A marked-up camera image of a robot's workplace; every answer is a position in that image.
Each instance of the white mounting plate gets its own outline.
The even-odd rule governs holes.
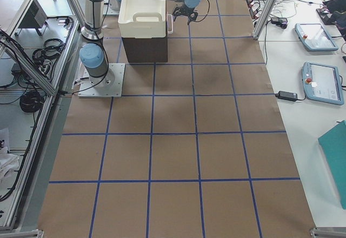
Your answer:
[[[81,88],[79,89],[81,92],[78,93],[79,97],[121,97],[122,89],[123,89],[123,80],[125,73],[125,63],[109,63],[109,70],[113,72],[115,75],[115,81],[113,84],[107,85],[106,87],[98,88],[93,87],[88,90],[87,89],[93,86],[90,81],[82,81]],[[85,70],[83,77],[89,77],[87,70]]]

